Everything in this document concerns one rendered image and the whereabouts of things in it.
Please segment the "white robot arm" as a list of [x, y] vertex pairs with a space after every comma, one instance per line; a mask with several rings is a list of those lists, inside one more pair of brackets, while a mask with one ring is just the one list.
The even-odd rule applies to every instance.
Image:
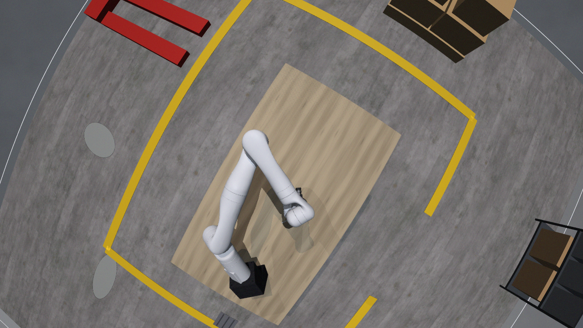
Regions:
[[250, 277], [251, 271], [232, 245], [231, 238], [257, 165], [283, 204], [284, 215], [290, 226], [299, 227], [315, 215], [314, 208], [302, 199], [276, 162], [268, 143], [266, 134], [258, 129], [251, 129], [244, 134], [241, 157], [221, 193], [219, 223], [208, 226], [203, 232], [203, 240], [209, 250], [224, 266], [231, 279], [240, 284]]

